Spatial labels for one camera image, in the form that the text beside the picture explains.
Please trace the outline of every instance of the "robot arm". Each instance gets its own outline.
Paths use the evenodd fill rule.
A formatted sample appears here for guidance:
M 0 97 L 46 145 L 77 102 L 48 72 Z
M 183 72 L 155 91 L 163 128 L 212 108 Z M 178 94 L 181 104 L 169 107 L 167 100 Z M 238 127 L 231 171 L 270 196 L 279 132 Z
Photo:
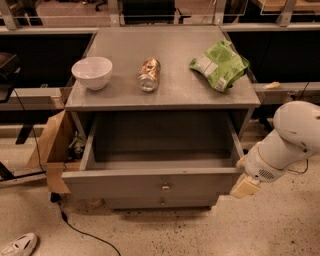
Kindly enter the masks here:
M 288 167 L 320 151 L 320 108 L 293 101 L 282 105 L 273 117 L 274 130 L 241 158 L 238 168 L 245 172 L 231 190 L 242 198 L 260 189 L 261 182 L 274 182 Z

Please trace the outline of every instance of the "ceramic bowl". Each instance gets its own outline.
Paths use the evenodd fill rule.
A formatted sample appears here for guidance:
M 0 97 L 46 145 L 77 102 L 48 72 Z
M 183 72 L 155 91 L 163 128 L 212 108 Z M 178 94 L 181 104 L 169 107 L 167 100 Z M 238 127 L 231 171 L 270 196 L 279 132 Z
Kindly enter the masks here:
M 71 72 L 83 86 L 99 90 L 111 79 L 112 62 L 103 57 L 87 57 L 76 62 Z

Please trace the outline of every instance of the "shoe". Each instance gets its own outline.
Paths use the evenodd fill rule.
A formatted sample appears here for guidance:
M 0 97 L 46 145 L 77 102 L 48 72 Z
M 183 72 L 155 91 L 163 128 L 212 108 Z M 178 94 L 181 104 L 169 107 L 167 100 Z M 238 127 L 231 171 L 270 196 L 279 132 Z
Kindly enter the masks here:
M 4 248 L 0 256 L 29 256 L 37 244 L 37 236 L 34 233 L 27 233 Z

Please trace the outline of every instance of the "snack bag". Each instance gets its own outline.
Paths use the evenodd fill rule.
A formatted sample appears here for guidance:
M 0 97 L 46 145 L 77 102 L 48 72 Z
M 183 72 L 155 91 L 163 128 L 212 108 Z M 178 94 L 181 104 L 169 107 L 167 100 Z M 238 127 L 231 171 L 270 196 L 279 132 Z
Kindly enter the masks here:
M 232 51 L 229 45 L 231 42 L 222 40 L 189 64 L 189 68 L 206 77 L 217 92 L 226 92 L 249 68 L 249 61 Z

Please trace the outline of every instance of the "gray cabinet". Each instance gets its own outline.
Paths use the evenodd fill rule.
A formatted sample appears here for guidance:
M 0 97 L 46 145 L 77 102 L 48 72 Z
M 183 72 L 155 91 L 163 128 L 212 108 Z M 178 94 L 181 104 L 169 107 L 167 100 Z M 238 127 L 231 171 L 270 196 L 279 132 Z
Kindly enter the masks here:
M 192 56 L 223 34 L 211 26 L 99 33 L 88 55 L 116 53 L 114 74 L 100 91 L 74 85 L 67 109 L 86 137 L 86 148 L 80 171 L 63 174 L 68 188 L 77 198 L 104 198 L 114 209 L 213 206 L 241 174 L 235 167 L 242 156 L 239 137 L 259 105 L 247 77 L 219 94 L 188 69 Z M 116 44 L 120 38 L 126 42 Z M 129 52 L 134 58 L 124 63 Z M 159 89 L 148 94 L 136 78 L 142 55 L 152 52 L 163 68 Z

